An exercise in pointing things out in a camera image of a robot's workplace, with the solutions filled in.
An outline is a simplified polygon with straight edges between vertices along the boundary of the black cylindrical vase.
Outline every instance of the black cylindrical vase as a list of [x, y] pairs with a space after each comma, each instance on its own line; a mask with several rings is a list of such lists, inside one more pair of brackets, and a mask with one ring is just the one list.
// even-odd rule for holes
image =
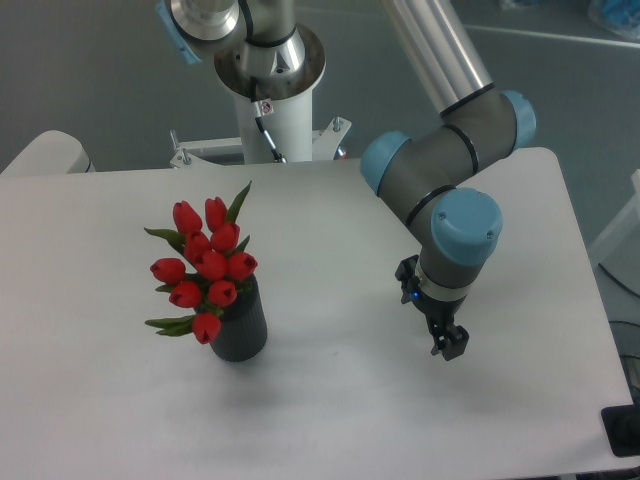
[[220, 317], [222, 329], [211, 342], [213, 351], [228, 362], [242, 362], [255, 356], [267, 341], [267, 322], [260, 302], [255, 275], [251, 288], [243, 291]]

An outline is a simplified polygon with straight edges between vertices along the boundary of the metal bracket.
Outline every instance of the metal bracket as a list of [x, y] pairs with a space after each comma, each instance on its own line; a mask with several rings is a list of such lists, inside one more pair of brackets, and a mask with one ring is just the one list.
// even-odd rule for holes
[[[261, 102], [268, 102], [267, 100], [261, 100], [254, 102], [258, 104]], [[346, 158], [347, 152], [342, 146], [342, 141], [345, 135], [351, 129], [352, 123], [342, 117], [335, 117], [331, 120], [325, 130], [314, 130], [313, 132], [313, 160], [334, 160], [336, 158]], [[202, 157], [217, 157], [217, 156], [229, 156], [229, 155], [241, 155], [242, 154], [242, 140], [239, 137], [236, 138], [218, 138], [215, 140], [198, 140], [193, 142], [180, 142], [175, 130], [169, 132], [171, 142], [173, 146], [174, 157], [171, 159], [171, 165], [174, 168], [184, 168], [189, 164], [183, 162], [183, 158], [191, 158], [194, 156], [198, 160], [208, 165], [215, 165], [214, 162], [207, 162], [202, 160]], [[178, 154], [182, 151], [186, 152], [186, 155], [180, 155], [182, 158], [178, 159]]]

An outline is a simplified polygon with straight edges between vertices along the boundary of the white tabletop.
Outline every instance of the white tabletop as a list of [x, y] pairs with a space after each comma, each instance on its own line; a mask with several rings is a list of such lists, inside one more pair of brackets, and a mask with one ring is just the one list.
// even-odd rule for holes
[[[188, 200], [231, 200], [269, 325], [219, 360], [149, 266]], [[630, 403], [555, 156], [518, 152], [468, 182], [505, 226], [456, 317], [466, 353], [431, 357], [400, 304], [419, 245], [357, 161], [0, 180], [0, 477], [513, 478], [637, 466], [603, 407]]]

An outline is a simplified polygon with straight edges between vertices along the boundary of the tulip flower head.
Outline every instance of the tulip flower head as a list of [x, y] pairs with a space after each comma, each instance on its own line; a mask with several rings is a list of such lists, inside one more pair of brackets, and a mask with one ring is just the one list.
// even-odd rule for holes
[[[163, 284], [156, 288], [169, 293], [169, 302], [180, 308], [195, 309], [196, 313], [180, 318], [147, 320], [149, 326], [159, 328], [159, 335], [178, 337], [193, 333], [198, 342], [208, 344], [224, 331], [225, 309], [247, 298], [252, 288], [248, 281], [258, 266], [253, 256], [245, 253], [249, 243], [242, 242], [236, 219], [251, 183], [227, 208], [220, 197], [205, 201], [205, 223], [210, 237], [203, 231], [202, 218], [186, 201], [173, 207], [176, 230], [145, 229], [152, 236], [162, 238], [184, 259], [161, 258], [151, 265], [151, 273]], [[187, 272], [191, 265], [195, 272]]]

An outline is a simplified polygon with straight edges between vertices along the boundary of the gray floor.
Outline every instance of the gray floor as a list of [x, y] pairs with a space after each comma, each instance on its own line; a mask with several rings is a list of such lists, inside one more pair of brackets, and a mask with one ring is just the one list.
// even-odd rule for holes
[[[4, 0], [0, 5], [0, 170], [40, 133], [78, 138], [96, 169], [166, 168], [168, 132], [181, 140], [237, 135], [231, 99], [213, 67], [187, 67], [154, 11], [156, 0]], [[640, 168], [640, 43], [592, 24], [587, 0], [548, 0], [502, 12], [494, 0], [454, 0], [497, 86], [535, 105], [535, 145], [559, 157], [586, 244], [631, 197]], [[314, 123], [354, 122], [362, 154], [377, 135], [419, 137], [439, 125], [375, 0], [300, 0], [299, 20], [321, 38], [327, 70]], [[640, 291], [634, 235], [607, 259]], [[640, 304], [597, 273], [611, 318], [640, 322]]]

